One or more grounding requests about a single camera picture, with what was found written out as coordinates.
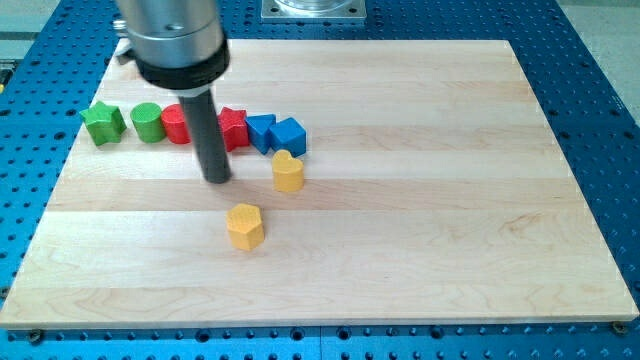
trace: blue block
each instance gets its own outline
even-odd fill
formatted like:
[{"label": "blue block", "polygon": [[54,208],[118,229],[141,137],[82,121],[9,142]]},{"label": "blue block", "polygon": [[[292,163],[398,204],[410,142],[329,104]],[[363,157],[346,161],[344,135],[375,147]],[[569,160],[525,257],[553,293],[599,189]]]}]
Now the blue block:
[{"label": "blue block", "polygon": [[271,147],[278,151],[289,150],[291,156],[298,157],[307,152],[307,132],[294,118],[271,125]]},{"label": "blue block", "polygon": [[249,141],[258,151],[266,154],[271,147],[269,128],[276,123],[276,116],[273,114],[248,116],[246,122]]}]

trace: wooden tabletop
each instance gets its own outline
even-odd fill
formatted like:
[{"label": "wooden tabletop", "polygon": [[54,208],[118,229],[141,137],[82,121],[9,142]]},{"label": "wooden tabletop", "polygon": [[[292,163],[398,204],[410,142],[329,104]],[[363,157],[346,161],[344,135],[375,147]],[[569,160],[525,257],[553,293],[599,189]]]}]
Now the wooden tabletop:
[{"label": "wooden tabletop", "polygon": [[[230,154],[141,142],[131,109],[174,95],[112,61],[96,94],[129,129],[80,130],[2,327],[167,328],[630,320],[638,315],[508,42],[233,40],[218,110],[293,116],[306,183]],[[262,209],[233,248],[225,213]]]}]

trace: colorful block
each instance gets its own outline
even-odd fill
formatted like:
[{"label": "colorful block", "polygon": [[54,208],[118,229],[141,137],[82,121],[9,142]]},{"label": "colorful block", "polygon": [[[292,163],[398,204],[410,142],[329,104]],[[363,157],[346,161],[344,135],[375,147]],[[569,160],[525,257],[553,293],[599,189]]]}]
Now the colorful block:
[{"label": "colorful block", "polygon": [[233,151],[238,146],[249,146],[249,134],[247,132],[247,111],[222,108],[218,116],[224,146],[227,151]]},{"label": "colorful block", "polygon": [[167,106],[162,110],[160,119],[169,141],[174,144],[188,144],[191,142],[180,104]]},{"label": "colorful block", "polygon": [[288,150],[293,157],[307,152],[307,132],[294,118],[288,118],[272,125],[271,147],[273,150]]},{"label": "colorful block", "polygon": [[253,250],[264,241],[260,208],[249,204],[236,205],[227,212],[227,231],[234,247]]},{"label": "colorful block", "polygon": [[271,147],[269,128],[276,123],[276,116],[273,114],[249,116],[246,122],[249,141],[258,151],[266,154]]},{"label": "colorful block", "polygon": [[160,120],[161,114],[162,108],[155,103],[142,103],[131,110],[131,121],[140,140],[155,143],[167,136]]},{"label": "colorful block", "polygon": [[278,150],[271,160],[273,188],[282,192],[294,192],[304,186],[304,164],[294,159],[287,150]]},{"label": "colorful block", "polygon": [[80,111],[80,116],[96,146],[107,142],[119,143],[121,134],[127,129],[120,109],[117,106],[106,105],[102,101]]}]

